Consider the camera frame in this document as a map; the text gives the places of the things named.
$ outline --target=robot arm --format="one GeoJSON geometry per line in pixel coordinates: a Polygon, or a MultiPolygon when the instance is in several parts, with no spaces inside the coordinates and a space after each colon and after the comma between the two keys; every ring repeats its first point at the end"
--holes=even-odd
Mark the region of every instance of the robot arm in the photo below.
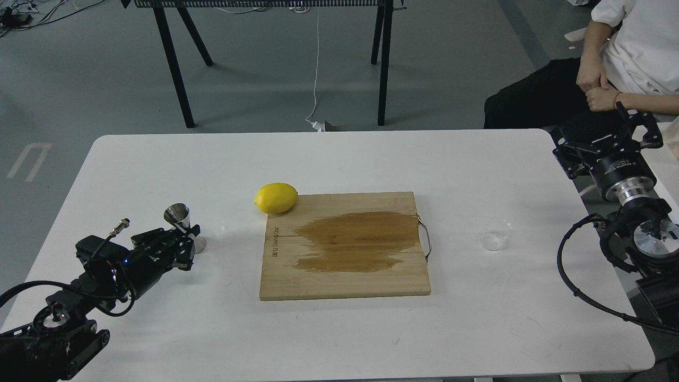
{"type": "Polygon", "coordinates": [[[168,211],[166,220],[175,227],[134,235],[132,250],[110,242],[129,225],[128,220],[122,220],[106,239],[89,236],[78,241],[76,257],[85,272],[69,285],[30,281],[0,297],[1,306],[32,286],[47,284],[62,288],[45,299],[47,306],[31,323],[0,334],[0,381],[51,382],[73,378],[110,338],[108,330],[97,331],[96,322],[87,319],[89,312],[98,309],[107,315],[123,315],[165,272],[172,268],[191,269],[195,243],[202,241],[202,237],[197,237],[200,227],[190,226],[185,205],[172,206],[168,211]],[[113,313],[116,302],[128,305],[122,312],[113,313]]]}
{"type": "Polygon", "coordinates": [[[623,117],[618,133],[592,143],[565,137],[553,153],[570,179],[588,173],[602,199],[621,205],[598,220],[600,249],[613,266],[639,272],[638,287],[657,318],[679,326],[679,226],[667,216],[668,203],[649,194],[657,180],[640,153],[662,147],[662,135],[651,113],[631,116],[620,103],[617,109],[623,117]],[[646,128],[641,142],[632,139],[639,125],[646,128]],[[624,242],[631,264],[613,254],[613,240],[624,242]]]}

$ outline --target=sleeve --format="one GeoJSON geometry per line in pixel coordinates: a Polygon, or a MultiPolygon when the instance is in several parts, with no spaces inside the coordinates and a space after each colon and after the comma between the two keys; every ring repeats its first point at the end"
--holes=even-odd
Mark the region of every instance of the sleeve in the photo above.
{"type": "Polygon", "coordinates": [[[601,0],[592,9],[592,20],[616,27],[634,7],[635,0],[601,0]]]}

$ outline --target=bracelet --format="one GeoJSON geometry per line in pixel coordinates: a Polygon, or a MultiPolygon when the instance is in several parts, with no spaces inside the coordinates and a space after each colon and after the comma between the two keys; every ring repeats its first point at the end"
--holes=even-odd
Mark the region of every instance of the bracelet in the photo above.
{"type": "Polygon", "coordinates": [[[618,96],[620,95],[620,93],[622,92],[618,90],[618,94],[616,94],[615,97],[613,97],[613,110],[617,109],[615,103],[618,101],[618,96]]]}

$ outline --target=stainless steel jigger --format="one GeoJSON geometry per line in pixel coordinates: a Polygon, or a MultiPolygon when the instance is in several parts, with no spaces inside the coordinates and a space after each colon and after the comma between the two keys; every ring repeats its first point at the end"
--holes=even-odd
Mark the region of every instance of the stainless steel jigger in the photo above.
{"type": "MultiPolygon", "coordinates": [[[[186,232],[191,229],[191,221],[189,219],[189,207],[184,203],[175,203],[169,206],[165,213],[163,213],[165,221],[177,227],[181,232],[186,232]]],[[[195,237],[194,234],[189,234],[189,237],[194,240],[195,254],[203,252],[205,249],[205,238],[195,237]]]]}

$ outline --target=white table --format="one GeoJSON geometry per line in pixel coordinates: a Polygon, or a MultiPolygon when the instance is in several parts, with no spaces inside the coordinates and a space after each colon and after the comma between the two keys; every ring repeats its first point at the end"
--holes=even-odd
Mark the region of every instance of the white table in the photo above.
{"type": "MultiPolygon", "coordinates": [[[[658,123],[663,133],[665,144],[659,149],[646,149],[641,153],[646,159],[651,171],[657,178],[655,192],[665,199],[672,212],[670,217],[673,222],[679,222],[679,136],[676,136],[679,120],[675,122],[658,123]]],[[[641,141],[646,129],[638,128],[634,133],[634,139],[641,141]]]]}
{"type": "MultiPolygon", "coordinates": [[[[642,370],[641,328],[563,285],[555,253],[587,213],[542,131],[399,131],[124,135],[92,147],[29,279],[70,281],[74,243],[159,226],[182,202],[207,238],[190,272],[172,271],[120,318],[92,312],[111,342],[76,381],[311,381],[544,375],[642,370]],[[430,296],[261,302],[266,216],[252,204],[273,181],[301,194],[414,191],[429,228],[430,296]],[[489,217],[514,227],[489,252],[489,217]]],[[[605,305],[634,313],[592,229],[566,271],[605,305]]],[[[28,322],[51,290],[19,296],[3,327],[28,322]]]]}

